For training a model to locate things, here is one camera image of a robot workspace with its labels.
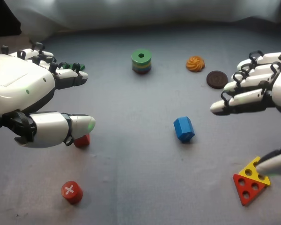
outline red triangle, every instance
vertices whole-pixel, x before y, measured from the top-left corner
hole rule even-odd
[[[251,203],[266,188],[265,184],[238,174],[233,175],[233,180],[240,202],[244,206]]]

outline green object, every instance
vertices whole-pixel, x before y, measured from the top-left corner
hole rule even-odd
[[[84,69],[85,69],[84,64],[80,64],[80,71],[83,71]]]
[[[132,63],[140,66],[148,64],[151,61],[151,57],[151,52],[146,49],[137,49],[131,55]]]

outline blue block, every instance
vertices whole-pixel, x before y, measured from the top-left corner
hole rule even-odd
[[[177,138],[182,142],[188,142],[195,136],[191,120],[187,116],[175,120],[174,127]]]

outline robotic hand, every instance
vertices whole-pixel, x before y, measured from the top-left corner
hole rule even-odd
[[[88,74],[80,71],[80,64],[70,68],[65,62],[56,64],[41,43],[31,49],[8,54],[2,46],[0,54],[0,127],[19,135],[15,141],[25,147],[45,148],[62,142],[66,146],[74,139],[87,135],[95,126],[95,119],[84,114],[37,112],[46,105],[56,89],[79,86]]]
[[[237,66],[221,94],[221,101],[211,105],[215,115],[263,111],[276,107],[281,112],[281,52],[252,52]],[[263,175],[281,174],[281,149],[261,158],[256,166]]]

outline white fabric backdrop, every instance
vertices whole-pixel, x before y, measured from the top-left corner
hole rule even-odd
[[[250,16],[281,20],[281,0],[5,0],[22,31],[43,39],[61,30],[89,30],[170,21],[232,22]]]

